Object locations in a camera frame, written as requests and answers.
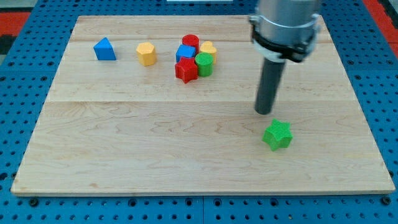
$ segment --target yellow heart-shaped block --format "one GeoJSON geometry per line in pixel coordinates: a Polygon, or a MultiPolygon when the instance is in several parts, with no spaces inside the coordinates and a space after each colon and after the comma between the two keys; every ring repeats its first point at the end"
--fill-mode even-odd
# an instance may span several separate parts
{"type": "Polygon", "coordinates": [[[200,52],[211,54],[213,56],[213,64],[217,62],[217,48],[213,46],[212,41],[205,41],[200,46],[200,52]]]}

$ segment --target wooden table surface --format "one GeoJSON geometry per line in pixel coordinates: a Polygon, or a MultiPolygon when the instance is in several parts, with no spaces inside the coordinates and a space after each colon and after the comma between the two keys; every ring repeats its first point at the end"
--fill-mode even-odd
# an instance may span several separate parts
{"type": "Polygon", "coordinates": [[[253,109],[262,56],[247,16],[81,16],[22,160],[18,196],[386,194],[395,187],[324,23],[289,62],[272,114],[253,109]],[[212,76],[174,75],[185,34],[213,41],[212,76]],[[97,61],[103,37],[117,61],[97,61]],[[135,49],[152,42],[158,61],[135,49]],[[273,118],[294,139],[261,141],[273,118]]]}

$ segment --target blue block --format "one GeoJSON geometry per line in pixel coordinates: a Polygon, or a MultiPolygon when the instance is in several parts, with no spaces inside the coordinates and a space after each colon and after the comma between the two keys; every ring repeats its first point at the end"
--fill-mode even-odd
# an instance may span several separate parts
{"type": "Polygon", "coordinates": [[[186,57],[186,58],[194,57],[195,53],[196,49],[194,47],[182,44],[180,45],[180,47],[177,50],[177,53],[175,54],[175,59],[177,62],[179,62],[181,57],[186,57]]]}
{"type": "Polygon", "coordinates": [[[116,60],[112,45],[106,37],[94,46],[94,51],[98,60],[116,60]]]}

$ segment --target yellow hexagonal block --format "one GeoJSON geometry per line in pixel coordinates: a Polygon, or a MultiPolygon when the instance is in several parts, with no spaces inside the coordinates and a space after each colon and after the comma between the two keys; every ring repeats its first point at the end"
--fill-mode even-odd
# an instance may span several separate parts
{"type": "Polygon", "coordinates": [[[211,54],[213,56],[213,64],[217,62],[217,48],[213,47],[212,41],[205,41],[200,46],[200,52],[211,54]]]}
{"type": "Polygon", "coordinates": [[[155,46],[150,42],[144,42],[138,45],[137,49],[138,61],[143,66],[149,66],[156,63],[155,46]]]}

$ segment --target blue pegboard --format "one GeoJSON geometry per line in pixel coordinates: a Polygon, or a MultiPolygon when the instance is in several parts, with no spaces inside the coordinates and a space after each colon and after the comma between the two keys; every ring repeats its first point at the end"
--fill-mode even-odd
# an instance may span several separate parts
{"type": "MultiPolygon", "coordinates": [[[[249,14],[255,3],[255,0],[234,0],[233,4],[39,0],[0,67],[0,223],[398,223],[396,193],[130,198],[19,198],[10,193],[13,177],[79,15],[249,14]]],[[[397,183],[397,59],[361,1],[324,0],[322,14],[397,183]]]]}

